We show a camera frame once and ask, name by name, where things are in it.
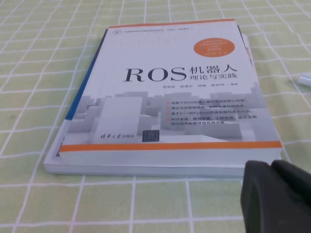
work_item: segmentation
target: white book cover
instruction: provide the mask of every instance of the white book cover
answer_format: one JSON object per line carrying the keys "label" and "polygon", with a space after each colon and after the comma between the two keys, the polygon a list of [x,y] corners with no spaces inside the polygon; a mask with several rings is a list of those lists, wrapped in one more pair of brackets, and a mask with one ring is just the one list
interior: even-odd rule
{"label": "white book cover", "polygon": [[233,19],[110,27],[79,92],[61,157],[281,148]]}

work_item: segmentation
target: stacked book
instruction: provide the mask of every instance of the stacked book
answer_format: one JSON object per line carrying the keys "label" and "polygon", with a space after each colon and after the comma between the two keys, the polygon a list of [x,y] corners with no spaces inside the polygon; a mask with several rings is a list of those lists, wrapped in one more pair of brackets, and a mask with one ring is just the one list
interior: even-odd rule
{"label": "stacked book", "polygon": [[44,166],[239,177],[281,148],[235,20],[125,25],[106,30]]}

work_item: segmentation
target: green tablecloth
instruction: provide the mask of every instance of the green tablecloth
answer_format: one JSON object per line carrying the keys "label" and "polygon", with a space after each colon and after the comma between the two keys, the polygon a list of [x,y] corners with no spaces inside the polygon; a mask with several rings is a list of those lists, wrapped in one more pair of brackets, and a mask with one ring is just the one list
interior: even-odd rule
{"label": "green tablecloth", "polygon": [[42,166],[109,25],[223,17],[249,36],[283,158],[310,172],[310,0],[0,0],[0,233],[244,232],[241,181]]}

